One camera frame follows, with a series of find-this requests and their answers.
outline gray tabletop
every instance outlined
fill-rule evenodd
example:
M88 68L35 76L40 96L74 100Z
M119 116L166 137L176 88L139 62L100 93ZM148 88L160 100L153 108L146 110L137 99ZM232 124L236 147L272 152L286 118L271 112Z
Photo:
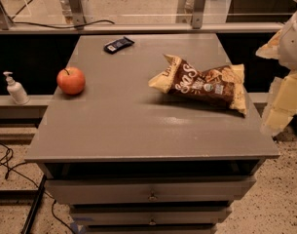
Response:
M29 162L105 162L259 159L278 156L259 132L247 99L234 110L163 95L148 81L167 68L163 54L199 70L229 63L215 34L130 35L135 44L109 55L103 45L121 36L82 36L68 65L81 68L86 89L76 97L59 88L25 157Z

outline drawer knob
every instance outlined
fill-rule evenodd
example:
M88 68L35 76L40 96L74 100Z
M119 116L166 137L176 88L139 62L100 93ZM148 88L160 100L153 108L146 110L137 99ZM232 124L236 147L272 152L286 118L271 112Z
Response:
M151 220L150 220L150 222L149 222L149 225L150 226L154 226L154 225L156 225L157 223L156 223L156 221L154 220L154 218L151 218Z
M155 195L155 193L152 191L150 196L148 197L148 200L150 202L154 202L154 201L157 201L158 200L158 197Z

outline dresser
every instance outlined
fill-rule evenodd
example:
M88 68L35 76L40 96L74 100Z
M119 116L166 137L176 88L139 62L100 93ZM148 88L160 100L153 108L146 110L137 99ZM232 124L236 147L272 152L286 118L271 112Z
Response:
M68 65L86 89L56 89L25 160L87 233L214 233L278 150L248 94L242 117L148 87L166 54L199 70L230 63L215 34L128 35L134 45L103 52L121 37L80 37Z

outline apple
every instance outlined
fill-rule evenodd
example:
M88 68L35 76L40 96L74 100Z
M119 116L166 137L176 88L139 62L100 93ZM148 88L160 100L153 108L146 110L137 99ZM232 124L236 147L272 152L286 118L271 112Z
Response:
M78 67L66 67L57 75L57 84L67 95L78 95L86 86L86 77Z

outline spray bottle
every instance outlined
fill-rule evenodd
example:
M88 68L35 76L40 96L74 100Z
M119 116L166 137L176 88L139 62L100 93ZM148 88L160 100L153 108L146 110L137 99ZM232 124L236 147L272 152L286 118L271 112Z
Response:
M16 82L13 77L10 75L13 74L12 72L6 71L3 73L6 76L6 81L8 83L8 92L12 96L14 102L16 104L26 104L29 102L29 97L27 92L24 90L21 83Z

